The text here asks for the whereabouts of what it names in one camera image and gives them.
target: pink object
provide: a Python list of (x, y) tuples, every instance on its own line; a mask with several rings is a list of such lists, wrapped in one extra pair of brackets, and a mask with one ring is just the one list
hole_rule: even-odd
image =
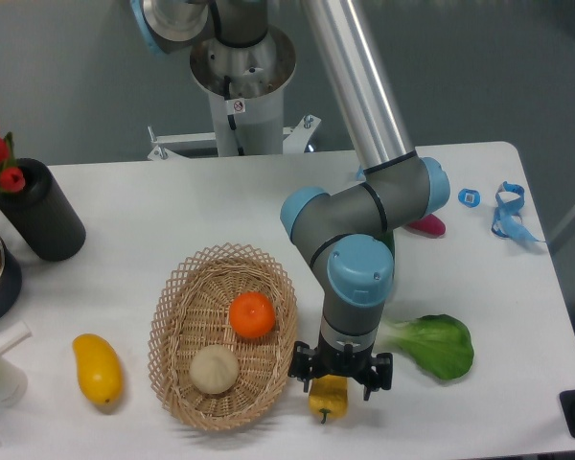
[(445, 235), (445, 224), (433, 214), (429, 214), (425, 218), (411, 222), (407, 227), (417, 230), (418, 232), (426, 233), (431, 237), (442, 237)]

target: black cable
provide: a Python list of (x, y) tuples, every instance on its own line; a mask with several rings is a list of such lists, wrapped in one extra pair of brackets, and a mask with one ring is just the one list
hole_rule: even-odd
[(211, 19), (213, 19), (213, 29), (215, 30), (215, 37), (221, 36), (221, 19), (219, 18), (219, 9), (216, 2), (211, 2), (209, 4), (209, 12), (211, 13)]
[[(230, 101), (230, 77), (227, 75), (223, 78), (223, 99), (225, 101)], [(245, 156), (245, 150), (242, 148), (241, 143), (239, 142), (239, 136), (237, 136), (237, 122), (234, 119), (234, 114), (228, 115), (228, 125), (230, 125), (230, 129), (234, 132), (234, 138), (237, 141), (237, 152), (239, 156)]]

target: orange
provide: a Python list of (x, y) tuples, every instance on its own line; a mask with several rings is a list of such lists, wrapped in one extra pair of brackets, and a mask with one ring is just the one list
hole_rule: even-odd
[(228, 319), (234, 332), (241, 337), (258, 338), (272, 330), (275, 310), (264, 294), (246, 292), (232, 301)]

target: yellow bell pepper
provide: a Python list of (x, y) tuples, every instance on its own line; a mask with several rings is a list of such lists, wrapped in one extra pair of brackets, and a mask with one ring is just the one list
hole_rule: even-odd
[(314, 415), (340, 419), (347, 414), (347, 378), (324, 376), (313, 379), (309, 392), (309, 409)]

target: mango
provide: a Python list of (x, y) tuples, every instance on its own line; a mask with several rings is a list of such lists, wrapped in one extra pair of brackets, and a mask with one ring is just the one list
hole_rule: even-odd
[(102, 337), (84, 333), (73, 340), (80, 391), (93, 404), (113, 404), (122, 395), (122, 366), (113, 347)]

